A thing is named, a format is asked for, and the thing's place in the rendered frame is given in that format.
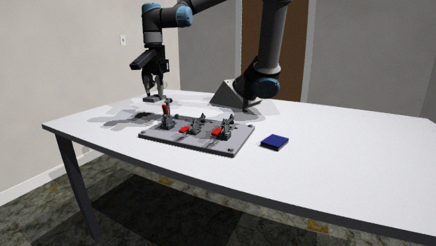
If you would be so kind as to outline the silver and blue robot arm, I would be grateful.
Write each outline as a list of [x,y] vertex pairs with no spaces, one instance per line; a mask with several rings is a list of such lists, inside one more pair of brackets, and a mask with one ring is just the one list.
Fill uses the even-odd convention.
[[[159,3],[144,3],[142,5],[144,44],[162,44],[162,28],[190,27],[194,14],[224,1],[227,0],[180,0],[175,6],[169,8],[161,8]],[[286,11],[292,0],[262,1],[259,53],[246,71],[233,81],[233,88],[237,94],[247,100],[255,100],[256,97],[272,98],[278,94],[280,86],[278,83],[280,76],[278,60]],[[141,70],[156,55],[155,49],[146,50],[134,62],[130,63],[130,68]]]

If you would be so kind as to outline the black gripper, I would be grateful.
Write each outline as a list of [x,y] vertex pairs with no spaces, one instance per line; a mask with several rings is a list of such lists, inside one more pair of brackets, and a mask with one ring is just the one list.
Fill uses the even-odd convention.
[[[163,77],[165,72],[169,72],[169,66],[167,69],[169,59],[163,60],[165,59],[165,45],[148,44],[144,45],[144,48],[149,48],[149,50],[155,49],[157,53],[157,55],[142,68],[142,81],[146,89],[146,94],[150,96],[150,89],[157,84],[158,96],[160,100],[162,100],[164,88],[167,87],[167,82],[163,80]],[[154,78],[155,81],[153,80],[152,74],[156,75]]]

